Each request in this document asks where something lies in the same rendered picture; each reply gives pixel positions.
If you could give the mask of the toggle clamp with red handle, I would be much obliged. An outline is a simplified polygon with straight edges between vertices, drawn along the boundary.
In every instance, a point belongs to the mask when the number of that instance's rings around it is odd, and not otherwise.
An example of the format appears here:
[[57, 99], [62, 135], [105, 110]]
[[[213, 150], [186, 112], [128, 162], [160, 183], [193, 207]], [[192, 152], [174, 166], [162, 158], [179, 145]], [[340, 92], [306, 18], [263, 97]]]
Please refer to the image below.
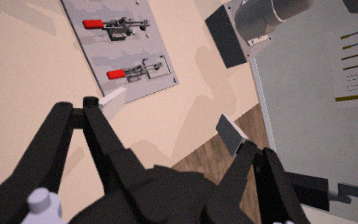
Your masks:
[[[121, 19], [110, 19], [110, 21], [83, 20], [82, 23], [84, 28], [87, 30], [89, 29], [107, 30], [107, 33], [111, 41], [125, 40], [127, 37], [126, 32], [128, 31], [129, 27], [140, 27], [140, 29], [144, 31], [146, 27], [150, 26], [149, 19], [145, 19], [143, 21], [127, 21], [125, 16], [122, 17]], [[127, 23], [141, 23], [141, 24], [127, 24]], [[106, 27], [104, 27], [103, 24], [107, 24]], [[123, 25], [124, 27], [121, 27]]]

